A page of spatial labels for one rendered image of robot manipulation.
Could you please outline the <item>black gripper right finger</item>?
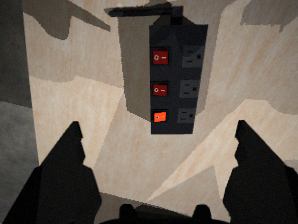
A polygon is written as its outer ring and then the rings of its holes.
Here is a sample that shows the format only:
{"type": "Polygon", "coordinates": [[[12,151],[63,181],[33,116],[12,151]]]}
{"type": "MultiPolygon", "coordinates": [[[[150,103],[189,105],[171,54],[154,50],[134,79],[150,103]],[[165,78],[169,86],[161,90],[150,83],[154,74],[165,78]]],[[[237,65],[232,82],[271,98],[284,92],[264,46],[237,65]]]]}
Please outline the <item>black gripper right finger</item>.
{"type": "Polygon", "coordinates": [[[298,224],[298,174],[287,166],[245,120],[223,196],[232,224],[298,224]]]}

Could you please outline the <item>black power strip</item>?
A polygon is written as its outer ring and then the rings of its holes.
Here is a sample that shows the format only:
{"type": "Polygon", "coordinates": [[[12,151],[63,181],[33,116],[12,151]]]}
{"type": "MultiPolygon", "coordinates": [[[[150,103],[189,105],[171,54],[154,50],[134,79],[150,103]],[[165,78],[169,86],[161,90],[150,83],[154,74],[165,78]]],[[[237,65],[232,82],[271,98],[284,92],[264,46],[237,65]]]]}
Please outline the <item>black power strip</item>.
{"type": "Polygon", "coordinates": [[[183,6],[109,11],[110,17],[171,15],[149,25],[151,134],[193,134],[208,25],[182,25],[183,6]]]}

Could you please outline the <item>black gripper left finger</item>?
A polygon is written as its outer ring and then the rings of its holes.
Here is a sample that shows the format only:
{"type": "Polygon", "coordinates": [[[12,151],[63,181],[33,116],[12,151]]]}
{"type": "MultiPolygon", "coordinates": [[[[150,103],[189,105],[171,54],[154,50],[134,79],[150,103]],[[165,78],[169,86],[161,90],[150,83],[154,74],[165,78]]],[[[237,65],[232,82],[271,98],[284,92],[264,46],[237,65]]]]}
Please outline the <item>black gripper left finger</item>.
{"type": "Polygon", "coordinates": [[[34,168],[2,224],[94,224],[102,199],[93,170],[83,164],[82,138],[73,121],[34,168]]]}

